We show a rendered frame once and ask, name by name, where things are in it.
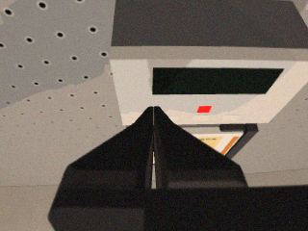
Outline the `white gel cassette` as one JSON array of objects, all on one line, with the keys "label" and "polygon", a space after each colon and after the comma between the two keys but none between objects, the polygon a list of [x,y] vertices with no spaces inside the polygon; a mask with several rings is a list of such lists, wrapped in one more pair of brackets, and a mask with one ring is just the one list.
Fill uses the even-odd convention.
[{"label": "white gel cassette", "polygon": [[220,132],[219,127],[190,127],[183,129],[224,155],[244,133],[244,131]]}]

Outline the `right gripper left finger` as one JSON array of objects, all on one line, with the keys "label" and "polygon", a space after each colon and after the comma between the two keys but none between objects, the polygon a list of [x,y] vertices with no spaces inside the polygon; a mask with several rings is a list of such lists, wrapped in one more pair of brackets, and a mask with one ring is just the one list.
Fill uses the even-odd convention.
[{"label": "right gripper left finger", "polygon": [[67,185],[151,189],[153,155],[154,107],[147,107],[133,124],[68,165],[58,189]]}]

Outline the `large grey flat plate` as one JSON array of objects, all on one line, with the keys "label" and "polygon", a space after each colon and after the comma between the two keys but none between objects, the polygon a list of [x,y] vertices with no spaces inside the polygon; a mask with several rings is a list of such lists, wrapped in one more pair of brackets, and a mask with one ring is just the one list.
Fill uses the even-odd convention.
[{"label": "large grey flat plate", "polygon": [[[58,186],[126,128],[110,67],[116,0],[0,0],[0,187]],[[308,82],[231,159],[308,168]]]}]

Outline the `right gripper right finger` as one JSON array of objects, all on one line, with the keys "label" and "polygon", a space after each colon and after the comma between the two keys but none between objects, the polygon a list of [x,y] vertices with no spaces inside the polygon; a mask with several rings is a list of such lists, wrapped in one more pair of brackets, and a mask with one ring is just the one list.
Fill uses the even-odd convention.
[{"label": "right gripper right finger", "polygon": [[159,106],[154,106],[154,163],[156,189],[248,187],[240,165],[176,125]]}]

